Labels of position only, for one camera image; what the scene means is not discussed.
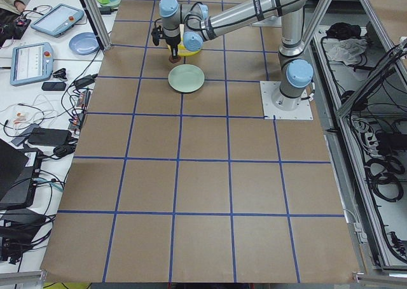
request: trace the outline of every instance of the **blue joint cap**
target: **blue joint cap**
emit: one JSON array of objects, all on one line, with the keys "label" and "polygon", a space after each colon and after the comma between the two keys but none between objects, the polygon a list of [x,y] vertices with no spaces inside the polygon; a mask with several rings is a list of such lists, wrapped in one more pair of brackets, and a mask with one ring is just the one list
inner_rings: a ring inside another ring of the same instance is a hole
[{"label": "blue joint cap", "polygon": [[202,12],[202,18],[205,20],[208,18],[209,15],[209,9],[206,4],[198,4],[199,8],[201,9]]},{"label": "blue joint cap", "polygon": [[161,0],[160,1],[160,16],[171,17],[176,14],[179,4],[177,0]]},{"label": "blue joint cap", "polygon": [[288,65],[287,80],[293,87],[305,88],[310,84],[314,69],[306,60],[294,60]]},{"label": "blue joint cap", "polygon": [[188,49],[189,51],[197,52],[198,50],[200,50],[202,48],[204,41],[195,32],[186,31],[186,32],[184,32],[183,43],[184,43],[185,48]]}]

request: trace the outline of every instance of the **laptop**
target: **laptop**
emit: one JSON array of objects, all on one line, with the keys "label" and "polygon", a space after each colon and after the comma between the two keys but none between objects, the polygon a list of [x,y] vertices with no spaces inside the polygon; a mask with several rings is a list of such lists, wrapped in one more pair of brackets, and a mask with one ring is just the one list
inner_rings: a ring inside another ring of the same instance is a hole
[{"label": "laptop", "polygon": [[42,152],[16,149],[0,139],[0,209],[27,208],[34,201]]}]

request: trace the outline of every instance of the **green plate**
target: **green plate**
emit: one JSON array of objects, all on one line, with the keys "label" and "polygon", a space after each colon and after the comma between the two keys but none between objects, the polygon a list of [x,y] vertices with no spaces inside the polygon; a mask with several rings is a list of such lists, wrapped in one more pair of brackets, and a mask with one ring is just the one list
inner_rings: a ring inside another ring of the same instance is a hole
[{"label": "green plate", "polygon": [[120,2],[121,2],[121,0],[115,0],[115,1],[111,1],[110,3],[107,3],[107,4],[100,4],[97,1],[97,3],[100,4],[102,7],[110,7],[110,8],[117,7],[120,4]]},{"label": "green plate", "polygon": [[168,75],[168,82],[171,87],[181,93],[192,93],[198,90],[204,81],[204,72],[191,64],[174,67]]}]

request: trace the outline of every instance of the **tablet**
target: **tablet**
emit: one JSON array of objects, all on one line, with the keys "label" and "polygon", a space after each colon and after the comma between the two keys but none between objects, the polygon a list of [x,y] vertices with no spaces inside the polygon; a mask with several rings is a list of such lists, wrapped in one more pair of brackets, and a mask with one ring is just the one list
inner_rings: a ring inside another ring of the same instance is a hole
[{"label": "tablet", "polygon": [[11,60],[10,84],[19,86],[51,78],[53,50],[49,43],[15,47]]},{"label": "tablet", "polygon": [[39,20],[31,23],[31,27],[37,31],[58,37],[73,27],[83,15],[82,10],[67,4],[59,4]]}]

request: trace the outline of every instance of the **laptop screen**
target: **laptop screen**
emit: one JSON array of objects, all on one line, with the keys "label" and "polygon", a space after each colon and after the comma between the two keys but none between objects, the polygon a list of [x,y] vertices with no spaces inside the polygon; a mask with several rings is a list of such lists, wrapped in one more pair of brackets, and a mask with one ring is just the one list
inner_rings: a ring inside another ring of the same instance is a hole
[{"label": "laptop screen", "polygon": [[16,183],[28,160],[24,153],[0,139],[0,199]]}]

